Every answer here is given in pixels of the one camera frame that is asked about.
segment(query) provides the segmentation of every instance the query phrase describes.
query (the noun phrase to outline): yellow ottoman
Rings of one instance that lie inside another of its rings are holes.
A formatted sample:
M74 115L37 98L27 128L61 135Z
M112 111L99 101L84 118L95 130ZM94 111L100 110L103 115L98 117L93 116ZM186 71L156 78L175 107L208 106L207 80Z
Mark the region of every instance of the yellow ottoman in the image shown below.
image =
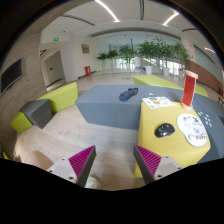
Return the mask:
M160 86L160 87L183 90L183 88L181 88L180 86L166 79L157 77L155 75L135 75L132 78L135 85ZM206 90L198 85L195 86L195 93L208 97Z
M65 108L75 105L75 100L78 98L77 83L71 83L66 86L62 86L58 89L49 92L37 100L49 99L51 101L52 113L56 113Z
M21 133L26 129L32 127L31 122L26 118L24 113L18 112L11 122L11 126L18 132Z
M144 102L141 103L140 125L138 135L138 145L152 152L164 156L169 155L182 167L196 164L210 149L210 141L201 147L194 147L185 138L185 135L177 126L177 117L182 113L189 113L197 117L197 113L184 110L180 103L175 106L150 109ZM170 123L174 126L175 132L166 137L157 138L156 128L163 124ZM142 178L138 164L135 164L134 176Z

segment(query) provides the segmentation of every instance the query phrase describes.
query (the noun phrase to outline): shoe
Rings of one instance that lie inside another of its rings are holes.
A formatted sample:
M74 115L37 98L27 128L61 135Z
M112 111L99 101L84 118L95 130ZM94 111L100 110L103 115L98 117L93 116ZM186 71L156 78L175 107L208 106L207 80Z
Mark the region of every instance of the shoe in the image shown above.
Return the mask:
M96 178L88 177L85 188L101 190L101 184Z
M132 96L136 95L138 93L138 88L130 88L128 91L131 93Z
M129 88L128 91L125 91L124 93L121 93L119 96L119 99L122 102L127 101L130 97L136 95L138 93L138 88Z

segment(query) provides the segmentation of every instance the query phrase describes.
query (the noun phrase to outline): red container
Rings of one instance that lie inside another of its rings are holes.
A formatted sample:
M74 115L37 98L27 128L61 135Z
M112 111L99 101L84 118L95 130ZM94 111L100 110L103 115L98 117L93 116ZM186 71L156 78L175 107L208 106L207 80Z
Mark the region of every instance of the red container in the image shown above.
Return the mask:
M86 66L85 67L85 72L86 72L86 75L90 75L91 74L90 66Z

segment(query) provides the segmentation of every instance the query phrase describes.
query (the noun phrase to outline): red object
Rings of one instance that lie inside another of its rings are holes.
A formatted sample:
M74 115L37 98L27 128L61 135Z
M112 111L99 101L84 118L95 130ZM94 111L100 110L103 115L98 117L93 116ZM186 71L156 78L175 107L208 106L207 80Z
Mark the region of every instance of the red object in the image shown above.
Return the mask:
M85 72L86 72L86 75L90 75L91 74L90 66L86 66L85 67Z
M195 84L196 84L196 79L186 74L182 103L184 103L188 107L191 107L191 104L192 104L192 100L194 97Z

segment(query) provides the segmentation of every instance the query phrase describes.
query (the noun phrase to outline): potted plant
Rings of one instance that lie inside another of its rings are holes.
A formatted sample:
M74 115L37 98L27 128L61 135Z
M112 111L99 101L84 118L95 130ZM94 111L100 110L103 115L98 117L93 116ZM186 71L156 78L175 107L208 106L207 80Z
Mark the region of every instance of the potted plant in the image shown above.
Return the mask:
M150 65L145 66L146 74L152 74L152 58L155 56L155 44L153 41L150 43L148 41L145 41L142 44L139 44L139 49L138 49L138 55L141 55L142 57L148 59L150 61Z
M102 70L105 70L106 69L107 53L105 51L100 52L97 59L102 62Z
M174 45L168 45L166 44L166 42L163 42L161 46L161 51L163 60L165 61L165 67L163 67L163 75L169 76L170 69L167 66L167 61L169 58L174 57Z
M121 46L119 50L119 55L126 61L126 67L130 68L131 59L135 56L136 52L129 47L128 44Z
M189 51L183 46L183 44L176 43L174 45L174 53L177 62L179 63L179 76L181 78L184 77L184 68L185 68L185 61L190 58Z
M111 67L113 69L116 68L116 57L118 56L118 52L116 50L109 50L107 52L107 58L110 60L111 62Z
M163 38L162 37L156 37L154 40L154 44L155 44L155 57L158 59L157 60L157 66L156 66L156 73L160 73L160 59L163 57Z

